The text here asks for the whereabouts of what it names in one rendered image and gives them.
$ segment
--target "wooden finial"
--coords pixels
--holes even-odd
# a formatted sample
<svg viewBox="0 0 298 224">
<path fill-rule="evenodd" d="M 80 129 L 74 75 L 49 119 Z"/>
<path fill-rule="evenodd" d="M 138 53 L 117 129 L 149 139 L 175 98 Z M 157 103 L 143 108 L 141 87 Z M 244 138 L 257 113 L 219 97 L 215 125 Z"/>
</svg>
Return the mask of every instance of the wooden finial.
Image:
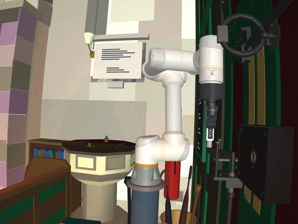
<svg viewBox="0 0 298 224">
<path fill-rule="evenodd" d="M 107 135 L 105 137 L 105 141 L 104 142 L 109 142 L 109 138 L 107 137 Z"/>
</svg>

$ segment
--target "stone column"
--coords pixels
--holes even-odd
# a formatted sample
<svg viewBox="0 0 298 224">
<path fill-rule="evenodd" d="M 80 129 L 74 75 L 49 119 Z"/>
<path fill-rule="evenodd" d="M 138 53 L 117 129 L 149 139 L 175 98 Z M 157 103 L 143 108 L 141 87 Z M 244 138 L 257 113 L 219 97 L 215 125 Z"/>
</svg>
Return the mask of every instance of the stone column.
<svg viewBox="0 0 298 224">
<path fill-rule="evenodd" d="M 24 179 L 28 139 L 39 138 L 52 5 L 0 3 L 0 187 Z"/>
</svg>

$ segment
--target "umbrella handle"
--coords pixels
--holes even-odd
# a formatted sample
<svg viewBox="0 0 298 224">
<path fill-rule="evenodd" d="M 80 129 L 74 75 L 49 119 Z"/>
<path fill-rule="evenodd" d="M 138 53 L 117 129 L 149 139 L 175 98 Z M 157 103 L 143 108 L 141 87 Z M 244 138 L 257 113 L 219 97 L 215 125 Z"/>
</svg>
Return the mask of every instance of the umbrella handle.
<svg viewBox="0 0 298 224">
<path fill-rule="evenodd" d="M 199 184 L 196 185 L 196 195 L 195 195 L 195 201 L 194 201 L 194 204 L 193 204 L 193 207 L 192 207 L 190 224 L 193 224 L 193 220 L 195 219 L 196 205 L 198 204 L 199 192 L 200 192 L 201 188 L 202 188 L 201 185 L 199 185 Z"/>
</svg>

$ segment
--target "speaker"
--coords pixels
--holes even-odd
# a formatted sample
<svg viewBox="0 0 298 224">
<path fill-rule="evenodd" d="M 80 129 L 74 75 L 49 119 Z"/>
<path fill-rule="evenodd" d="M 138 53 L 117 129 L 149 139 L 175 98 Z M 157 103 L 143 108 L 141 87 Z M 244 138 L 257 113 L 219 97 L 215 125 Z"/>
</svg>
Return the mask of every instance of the speaker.
<svg viewBox="0 0 298 224">
<path fill-rule="evenodd" d="M 267 204 L 289 204 L 294 127 L 240 125 L 237 177 Z"/>
</svg>

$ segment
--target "cylindrical pedestal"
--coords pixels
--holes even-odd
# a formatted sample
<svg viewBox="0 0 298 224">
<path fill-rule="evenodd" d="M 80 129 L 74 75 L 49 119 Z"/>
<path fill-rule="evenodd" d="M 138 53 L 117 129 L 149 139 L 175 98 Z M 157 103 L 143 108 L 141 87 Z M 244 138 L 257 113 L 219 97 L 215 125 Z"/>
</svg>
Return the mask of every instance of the cylindrical pedestal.
<svg viewBox="0 0 298 224">
<path fill-rule="evenodd" d="M 156 186 L 138 186 L 127 180 L 127 186 L 132 190 L 131 224 L 157 224 L 159 191 L 164 181 Z"/>
<path fill-rule="evenodd" d="M 110 185 L 89 185 L 83 183 L 82 216 L 84 219 L 103 222 L 116 216 L 117 183 Z"/>
<path fill-rule="evenodd" d="M 169 198 L 170 200 L 176 200 L 179 198 L 180 192 L 180 171 L 181 171 L 181 161 L 172 162 L 166 161 L 165 170 L 169 177 Z M 166 184 L 164 188 L 164 197 L 166 198 Z"/>
</svg>

